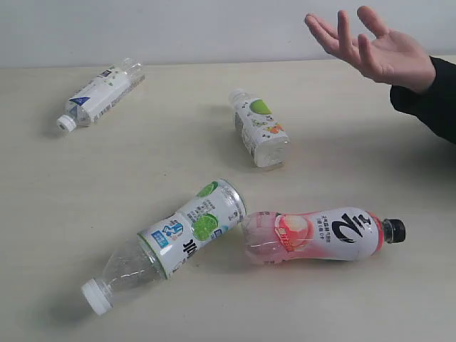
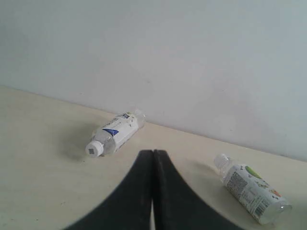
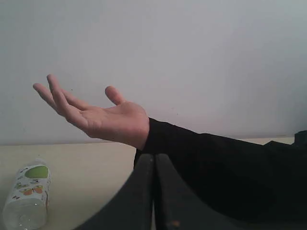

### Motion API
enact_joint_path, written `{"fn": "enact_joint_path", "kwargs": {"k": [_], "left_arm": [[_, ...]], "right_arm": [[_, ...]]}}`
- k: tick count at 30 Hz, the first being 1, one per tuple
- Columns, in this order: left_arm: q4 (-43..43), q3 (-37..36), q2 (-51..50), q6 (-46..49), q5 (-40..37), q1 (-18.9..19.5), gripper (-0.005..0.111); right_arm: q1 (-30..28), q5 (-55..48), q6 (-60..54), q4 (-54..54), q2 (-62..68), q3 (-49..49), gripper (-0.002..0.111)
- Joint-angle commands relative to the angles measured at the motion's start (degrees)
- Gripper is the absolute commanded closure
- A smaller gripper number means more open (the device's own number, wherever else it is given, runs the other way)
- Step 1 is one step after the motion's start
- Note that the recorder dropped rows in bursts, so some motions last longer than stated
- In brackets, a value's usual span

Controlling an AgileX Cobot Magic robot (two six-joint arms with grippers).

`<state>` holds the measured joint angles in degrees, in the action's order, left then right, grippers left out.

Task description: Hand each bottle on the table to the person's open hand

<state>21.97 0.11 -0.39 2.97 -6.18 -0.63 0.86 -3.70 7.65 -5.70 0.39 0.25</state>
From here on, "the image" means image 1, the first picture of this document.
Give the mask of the black sleeved right forearm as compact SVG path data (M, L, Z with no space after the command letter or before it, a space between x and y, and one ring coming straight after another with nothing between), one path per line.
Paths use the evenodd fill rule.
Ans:
M455 64L432 57L436 76L421 94L393 85L390 102L396 111L413 115L438 137L455 143Z

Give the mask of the person's open right hand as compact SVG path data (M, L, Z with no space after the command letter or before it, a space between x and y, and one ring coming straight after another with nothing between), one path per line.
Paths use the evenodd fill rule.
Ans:
M337 27L307 14L304 22L312 36L329 55L345 61L361 75L391 86L425 92L433 83L436 70L424 48L411 36L392 30L370 7L361 6L357 16L375 36L351 36L349 16L338 11Z

